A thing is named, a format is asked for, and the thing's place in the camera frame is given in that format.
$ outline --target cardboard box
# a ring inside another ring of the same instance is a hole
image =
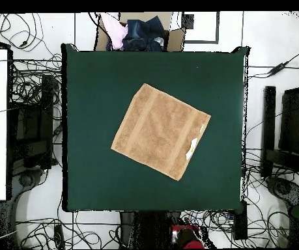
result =
[[[185,28],[169,31],[172,12],[121,12],[120,24],[125,26],[127,24],[127,20],[130,19],[148,21],[155,16],[159,17],[163,28],[165,29],[165,37],[163,37],[163,39],[167,51],[182,51],[184,48]],[[99,19],[99,24],[105,30],[101,17]],[[103,32],[103,30],[101,30],[101,28],[98,28],[97,35],[98,38],[96,39],[94,50],[106,51],[106,44],[109,39],[108,36],[105,32]]]

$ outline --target black cable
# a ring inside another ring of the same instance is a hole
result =
[[[288,61],[286,61],[285,63],[280,63],[279,65],[273,67],[270,71],[268,71],[268,73],[263,73],[263,74],[255,74],[253,76],[248,77],[248,79],[251,79],[253,77],[256,77],[258,79],[266,79],[270,76],[274,76],[276,75],[278,72],[282,71],[284,68],[286,68],[286,66],[296,57],[299,56],[299,53],[297,55],[295,55],[294,57],[292,57],[291,59],[289,59]]]
[[[98,24],[97,24],[97,23],[94,21],[93,17],[91,16],[90,12],[88,12],[88,15],[89,15],[91,21],[97,26],[97,28],[100,28],[100,29],[107,35],[107,37],[109,38],[109,41],[110,41],[111,51],[114,51],[113,46],[112,46],[112,39],[111,39],[111,37],[109,36],[109,34],[107,33],[107,31],[104,30],[104,29],[100,26],[100,24],[99,24],[99,19],[98,19]]]

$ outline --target towel label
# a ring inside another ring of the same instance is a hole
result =
[[[195,146],[197,145],[197,141],[198,141],[198,138],[195,138],[191,141],[191,147],[190,149],[188,150],[188,153],[186,154],[186,160],[189,160],[190,157],[192,156],[194,150],[195,150]]]

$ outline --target towel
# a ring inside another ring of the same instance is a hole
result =
[[[111,149],[180,180],[210,115],[148,84],[134,95]]]

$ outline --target green tabletop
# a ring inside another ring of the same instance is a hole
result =
[[[235,53],[82,52],[63,44],[62,51],[65,210],[241,207],[246,48]],[[144,83],[211,115],[179,181],[110,149]]]

